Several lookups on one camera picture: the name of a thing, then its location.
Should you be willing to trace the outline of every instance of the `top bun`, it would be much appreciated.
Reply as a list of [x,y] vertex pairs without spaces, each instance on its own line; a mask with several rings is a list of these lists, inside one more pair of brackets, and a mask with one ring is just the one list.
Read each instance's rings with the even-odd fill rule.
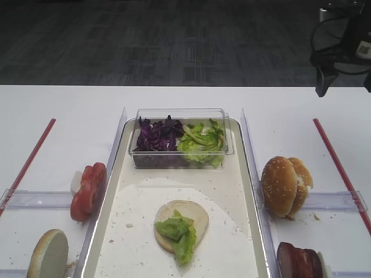
[[279,217],[294,218],[313,188],[310,172],[298,158],[276,156],[268,161],[261,175],[264,202]]

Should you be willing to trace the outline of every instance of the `red stick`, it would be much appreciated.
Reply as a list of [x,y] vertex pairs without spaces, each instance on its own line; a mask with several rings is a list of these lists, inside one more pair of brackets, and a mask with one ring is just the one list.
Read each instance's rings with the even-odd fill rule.
[[[340,175],[341,175],[341,177],[342,177],[342,179],[343,179],[346,187],[348,188],[349,191],[355,191],[352,182],[350,181],[347,173],[345,172],[345,169],[344,169],[343,165],[341,165],[340,159],[337,157],[334,148],[331,146],[330,140],[328,139],[328,137],[327,137],[327,135],[325,133],[325,130],[323,129],[323,127],[320,124],[319,120],[317,118],[315,118],[315,119],[313,119],[313,122],[314,122],[316,128],[318,129],[318,132],[321,135],[322,140],[323,140],[323,142],[325,143],[325,145],[327,147],[327,150],[331,154],[332,160],[334,161],[334,163],[336,165],[336,168],[339,171],[339,173],[340,173]],[[354,199],[355,199],[355,202],[356,203],[361,203],[361,201],[357,198],[357,196],[355,196]],[[371,235],[371,221],[370,221],[369,216],[367,215],[367,212],[360,211],[359,214],[361,215],[362,220],[365,223],[366,228],[367,228],[367,230],[369,231],[369,233]]]
[[[46,129],[44,130],[44,133],[41,135],[39,141],[37,142],[35,148],[32,150],[30,156],[28,157],[28,159],[26,160],[25,164],[23,165],[22,169],[21,169],[21,172],[19,172],[16,180],[13,182],[12,184],[12,187],[10,187],[10,190],[8,192],[8,195],[6,195],[6,198],[5,198],[5,201],[3,203],[3,205],[5,206],[5,204],[10,200],[10,198],[12,197],[13,193],[14,193],[14,190],[17,189],[19,183],[21,182],[22,178],[24,177],[27,169],[29,168],[29,166],[31,165],[31,162],[34,160],[37,152],[39,151],[42,143],[44,143],[46,137],[48,136],[49,132],[51,131],[54,123],[56,122],[57,120],[56,119],[51,119],[48,126],[46,127]],[[4,207],[3,208],[0,208],[0,216],[2,215],[2,213],[4,212]]]

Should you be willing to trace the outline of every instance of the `gray carpet floor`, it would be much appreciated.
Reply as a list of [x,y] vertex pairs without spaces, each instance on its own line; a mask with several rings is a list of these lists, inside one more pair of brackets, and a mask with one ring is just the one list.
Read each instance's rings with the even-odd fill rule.
[[314,86],[309,37],[322,4],[0,0],[0,84]]

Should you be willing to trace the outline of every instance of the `bread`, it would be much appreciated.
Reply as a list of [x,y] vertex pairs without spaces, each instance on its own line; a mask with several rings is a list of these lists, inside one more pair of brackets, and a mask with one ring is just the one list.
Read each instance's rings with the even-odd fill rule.
[[68,256],[67,237],[63,231],[47,231],[37,243],[28,267],[27,278],[63,278]]
[[279,217],[294,218],[313,187],[309,170],[298,158],[276,156],[268,161],[261,175],[265,206]]
[[[198,203],[192,201],[174,200],[160,207],[160,209],[157,211],[154,223],[163,222],[171,218],[174,214],[174,210],[177,210],[181,215],[194,220],[193,226],[196,230],[195,246],[197,246],[208,229],[208,213]],[[157,242],[169,252],[174,252],[171,241],[167,237],[162,236],[157,231],[156,227],[154,227],[154,232]]]

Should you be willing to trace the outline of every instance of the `bottom bun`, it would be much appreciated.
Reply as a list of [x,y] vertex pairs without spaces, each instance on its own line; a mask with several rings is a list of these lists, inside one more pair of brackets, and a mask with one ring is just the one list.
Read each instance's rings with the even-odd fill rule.
[[68,242],[63,231],[47,231],[37,243],[28,267],[27,278],[63,278],[68,257]]
[[[194,220],[193,226],[196,230],[195,246],[197,246],[198,243],[203,238],[206,230],[208,229],[209,226],[208,213],[198,203],[192,201],[174,200],[160,207],[156,214],[154,223],[163,222],[171,218],[174,214],[174,210],[177,210],[180,212],[181,215]],[[171,241],[166,236],[162,236],[157,231],[155,226],[154,232],[157,242],[169,252],[174,252]]]

